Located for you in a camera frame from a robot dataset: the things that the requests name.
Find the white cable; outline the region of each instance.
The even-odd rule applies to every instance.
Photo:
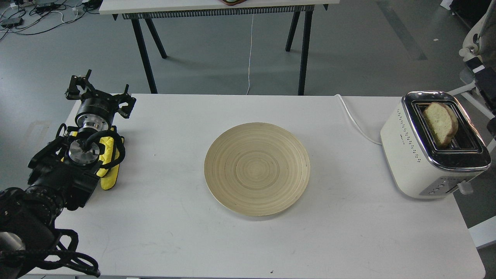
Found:
[[[249,59],[248,59],[248,90],[246,95],[249,92],[249,67],[251,66],[251,47],[253,46],[253,19],[255,18],[255,14],[251,15],[251,35],[249,40]]]
[[[75,17],[73,20],[71,20],[71,21],[65,22],[65,21],[63,20],[63,13],[61,13],[61,12],[59,12],[59,11],[57,11],[57,10],[53,10],[53,11],[51,11],[51,12],[58,12],[59,14],[61,14],[61,15],[62,15],[62,19],[61,19],[61,20],[62,20],[62,23],[71,23],[71,22],[75,21],[75,20],[77,19],[77,16],[79,15],[79,10],[76,10],[76,17]]]
[[[378,142],[378,141],[374,141],[373,139],[369,138],[367,135],[365,135],[365,133],[362,131],[362,129],[360,129],[360,126],[358,126],[358,123],[357,121],[353,118],[353,116],[351,115],[350,111],[348,110],[348,107],[346,106],[346,103],[344,102],[343,100],[343,97],[341,97],[340,94],[336,94],[335,96],[337,96],[340,100],[341,100],[341,103],[343,103],[343,106],[344,106],[344,109],[346,110],[346,113],[348,113],[348,116],[350,117],[350,120],[351,122],[353,122],[353,124],[355,125],[355,127],[357,127],[358,131],[360,131],[360,133],[366,138],[368,139],[370,142],[373,142],[377,145],[382,145],[382,143]]]
[[[61,13],[61,12],[59,12],[59,11],[57,11],[57,10],[53,10],[53,11],[51,11],[51,12],[58,12],[59,14],[61,14],[61,15],[62,15],[62,19],[61,19],[62,23],[67,23],[67,22],[65,22],[65,21],[63,20],[63,13]]]

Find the power strip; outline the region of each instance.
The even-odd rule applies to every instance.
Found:
[[[0,26],[3,28],[12,28],[15,26],[22,25],[23,22],[24,20],[22,19],[22,17],[8,18],[2,20],[0,22]]]

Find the toaster slot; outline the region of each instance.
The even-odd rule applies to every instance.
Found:
[[[431,102],[416,102],[413,106],[415,111],[417,112],[417,117],[419,120],[419,124],[422,127],[425,135],[427,136],[427,142],[432,150],[437,152],[467,152],[467,151],[477,151],[478,145],[475,140],[475,135],[472,130],[469,129],[469,124],[465,121],[461,112],[458,110],[458,107],[449,102],[449,101],[440,101],[441,103],[450,107],[456,114],[458,119],[458,131],[455,136],[451,140],[450,144],[446,148],[438,148],[435,144],[434,137],[427,125],[427,122],[424,118],[424,110],[430,105]]]

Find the gray floor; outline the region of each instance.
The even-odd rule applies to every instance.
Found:
[[[468,29],[439,3],[342,0],[328,11],[317,6],[306,94],[402,96],[462,86],[458,50]],[[0,11],[7,5],[0,2]],[[70,10],[64,13],[66,21],[74,17]],[[55,26],[60,16],[51,14],[29,32]],[[158,91],[246,94],[251,21],[251,15],[157,19],[167,60],[142,23]],[[250,94],[297,94],[303,21],[293,50],[286,53],[290,22],[288,13],[253,17]],[[131,93],[149,92],[131,22],[121,17],[86,14],[47,33],[8,34],[0,41],[0,189],[26,187],[29,159],[53,138],[72,108],[63,95],[70,76],[88,69],[99,90],[121,92],[128,83]],[[484,139],[490,139],[487,119],[469,106]],[[477,180],[475,195],[456,195],[468,227],[496,214],[495,177],[492,168]],[[480,253],[486,278],[496,277],[495,250],[493,245]]]

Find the white table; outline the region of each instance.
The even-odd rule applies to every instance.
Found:
[[[118,184],[99,188],[56,227],[102,275],[199,278],[483,278],[453,196],[413,200],[395,187],[382,148],[352,126],[335,96],[136,94]],[[398,97],[344,97],[372,138]],[[76,103],[67,124],[73,125]],[[268,122],[306,147],[310,182],[286,211],[246,217],[210,194],[205,155],[227,129]],[[74,271],[33,270],[72,275]]]
[[[167,53],[152,22],[153,18],[293,12],[285,49],[289,52],[300,12],[304,11],[305,23],[298,85],[298,95],[304,95],[313,9],[316,4],[323,4],[327,9],[330,3],[339,3],[339,0],[248,0],[235,6],[227,6],[219,0],[104,0],[99,12],[113,14],[114,19],[122,13],[124,19],[131,20],[150,92],[157,93],[155,78],[139,24],[140,19],[145,20],[161,57],[166,59]]]

